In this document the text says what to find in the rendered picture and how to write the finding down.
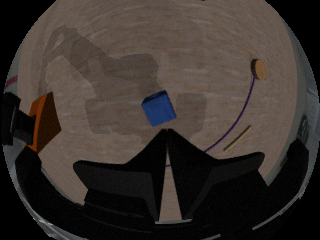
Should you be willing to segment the round wooden button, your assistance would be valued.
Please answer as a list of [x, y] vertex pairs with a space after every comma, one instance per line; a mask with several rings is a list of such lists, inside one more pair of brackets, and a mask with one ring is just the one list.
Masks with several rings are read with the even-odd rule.
[[260, 60], [260, 59], [252, 60], [251, 71], [252, 71], [252, 75], [253, 73], [255, 73], [256, 80], [265, 80], [265, 73], [267, 73], [265, 71], [267, 71], [267, 69], [265, 69], [263, 60]]

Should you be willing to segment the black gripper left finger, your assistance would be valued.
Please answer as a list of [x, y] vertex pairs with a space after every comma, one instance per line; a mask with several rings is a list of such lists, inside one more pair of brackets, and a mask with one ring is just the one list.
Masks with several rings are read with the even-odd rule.
[[141, 197], [147, 201], [153, 220], [160, 221], [163, 196], [167, 131], [161, 128], [155, 139], [125, 164], [93, 163], [79, 160], [73, 171], [85, 187], [121, 196]]

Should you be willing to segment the short wooden stick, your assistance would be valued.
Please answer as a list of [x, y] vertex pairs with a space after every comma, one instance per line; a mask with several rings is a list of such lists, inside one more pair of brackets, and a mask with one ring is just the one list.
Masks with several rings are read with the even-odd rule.
[[233, 147], [233, 145], [235, 145], [237, 143], [237, 141], [239, 141], [240, 139], [243, 139], [243, 137], [245, 135], [247, 135], [248, 131], [251, 131], [252, 129], [252, 125], [249, 125], [249, 127], [247, 129], [245, 129], [245, 131], [243, 133], [241, 133], [241, 135], [239, 135], [239, 137], [236, 137], [235, 141], [232, 141], [231, 145], [228, 145], [227, 148], [224, 148], [224, 152], [228, 152], [229, 149], [231, 149]]

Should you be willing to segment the blue block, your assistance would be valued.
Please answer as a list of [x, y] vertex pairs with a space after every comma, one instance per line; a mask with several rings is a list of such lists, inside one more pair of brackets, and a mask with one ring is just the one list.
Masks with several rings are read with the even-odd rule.
[[171, 100], [168, 99], [167, 92], [160, 91], [156, 95], [147, 97], [143, 101], [143, 108], [147, 113], [152, 127], [157, 124], [165, 123], [165, 121], [175, 119], [175, 111], [173, 111]]

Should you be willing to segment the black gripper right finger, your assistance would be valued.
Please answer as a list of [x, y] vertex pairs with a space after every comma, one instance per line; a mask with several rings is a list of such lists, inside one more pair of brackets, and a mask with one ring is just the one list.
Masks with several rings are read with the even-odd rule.
[[176, 185], [181, 220], [193, 219], [192, 213], [216, 183], [259, 169], [265, 153], [215, 159], [197, 149], [179, 133], [167, 128], [167, 151]]

